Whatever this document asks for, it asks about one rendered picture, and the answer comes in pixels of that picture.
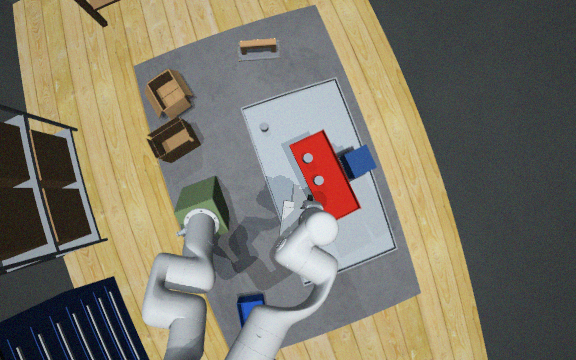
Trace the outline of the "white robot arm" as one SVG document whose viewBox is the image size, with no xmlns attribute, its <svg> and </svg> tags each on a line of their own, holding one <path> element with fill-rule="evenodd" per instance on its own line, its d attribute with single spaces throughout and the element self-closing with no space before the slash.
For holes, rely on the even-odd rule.
<svg viewBox="0 0 576 360">
<path fill-rule="evenodd" d="M 224 360 L 274 360 L 289 328 L 314 313 L 334 283 L 338 261 L 318 246 L 336 239 L 336 218 L 316 207 L 294 208 L 294 201 L 284 200 L 281 224 L 279 235 L 285 238 L 276 247 L 275 260 L 314 283 L 314 288 L 297 306 L 255 305 Z M 176 232 L 178 237 L 186 234 L 182 256 L 159 253 L 154 259 L 142 319 L 149 326 L 170 329 L 163 360 L 200 360 L 203 356 L 207 304 L 195 294 L 214 287 L 213 248 L 218 229 L 213 211 L 193 209 L 185 216 L 183 230 Z"/>
</svg>

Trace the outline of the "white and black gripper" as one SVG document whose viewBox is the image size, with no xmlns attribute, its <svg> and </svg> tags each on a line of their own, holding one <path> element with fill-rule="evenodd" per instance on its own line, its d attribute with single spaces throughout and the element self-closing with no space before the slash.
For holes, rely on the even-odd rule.
<svg viewBox="0 0 576 360">
<path fill-rule="evenodd" d="M 307 200 L 304 200 L 304 201 L 303 201 L 303 205 L 302 205 L 302 207 L 301 207 L 300 209 L 307 209 L 307 208 L 310 208 L 310 207 L 316 207 L 316 208 L 319 208 L 319 209 L 322 209 L 322 210 L 323 210 L 322 204 L 321 204 L 320 202 L 318 202 L 318 201 L 313 201 L 313 195 L 309 195 L 309 194 L 308 194 Z"/>
</svg>

